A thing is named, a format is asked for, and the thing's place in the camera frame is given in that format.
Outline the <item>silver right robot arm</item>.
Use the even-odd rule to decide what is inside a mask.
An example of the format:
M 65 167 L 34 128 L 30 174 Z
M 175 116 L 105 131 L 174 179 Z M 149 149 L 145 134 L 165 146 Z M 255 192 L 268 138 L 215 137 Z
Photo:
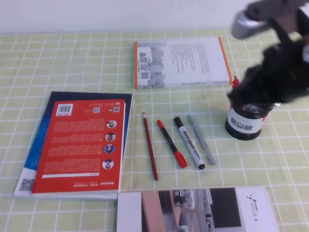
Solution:
M 273 29 L 279 42 L 263 51 L 228 98 L 234 106 L 288 103 L 309 93 L 309 17 L 306 0 L 259 0 L 234 19 L 232 36 L 246 39 Z

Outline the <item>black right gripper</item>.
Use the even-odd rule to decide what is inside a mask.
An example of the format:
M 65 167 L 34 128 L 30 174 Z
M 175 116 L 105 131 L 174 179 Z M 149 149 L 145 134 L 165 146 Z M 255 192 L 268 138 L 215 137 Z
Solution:
M 309 42 L 309 20 L 296 21 L 302 37 L 293 41 L 277 21 L 269 20 L 280 43 L 267 48 L 263 62 L 249 68 L 241 83 L 227 95 L 232 105 L 289 103 L 309 94 L 309 62 L 303 59 Z

